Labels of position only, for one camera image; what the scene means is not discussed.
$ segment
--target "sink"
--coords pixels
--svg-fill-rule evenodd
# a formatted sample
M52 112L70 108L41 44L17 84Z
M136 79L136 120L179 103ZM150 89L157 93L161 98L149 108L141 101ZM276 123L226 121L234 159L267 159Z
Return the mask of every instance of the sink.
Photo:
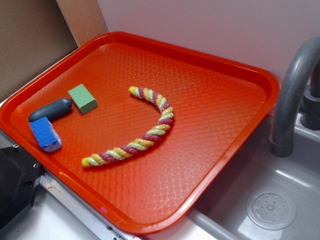
M217 239L319 239L320 133L296 125L293 154L276 157L269 150L271 120L252 133L188 215Z

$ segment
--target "green sponge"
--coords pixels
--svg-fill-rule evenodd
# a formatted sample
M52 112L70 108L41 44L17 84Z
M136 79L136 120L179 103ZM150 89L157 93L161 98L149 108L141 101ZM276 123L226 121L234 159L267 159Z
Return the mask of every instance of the green sponge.
M98 107L97 101L83 84L69 90L68 93L82 114Z

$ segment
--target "faucet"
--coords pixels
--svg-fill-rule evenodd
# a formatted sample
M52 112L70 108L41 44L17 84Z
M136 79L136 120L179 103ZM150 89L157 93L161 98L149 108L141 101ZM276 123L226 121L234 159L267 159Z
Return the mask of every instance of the faucet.
M292 154L299 109L301 124L320 130L320 37L310 38L299 48L285 74L271 127L273 155Z

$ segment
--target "blue scrubber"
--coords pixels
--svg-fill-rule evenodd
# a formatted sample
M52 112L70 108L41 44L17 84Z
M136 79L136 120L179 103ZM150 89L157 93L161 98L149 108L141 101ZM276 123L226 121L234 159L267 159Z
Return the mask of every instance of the blue scrubber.
M61 148L61 139L47 117L44 116L29 124L36 140L44 151L50 153Z

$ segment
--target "sink drain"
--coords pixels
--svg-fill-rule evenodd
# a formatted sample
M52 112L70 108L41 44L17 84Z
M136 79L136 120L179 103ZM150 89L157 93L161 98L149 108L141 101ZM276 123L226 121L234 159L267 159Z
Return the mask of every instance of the sink drain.
M277 188L264 187L253 192L246 202L249 218L267 230L281 230L296 218L297 207L293 198Z

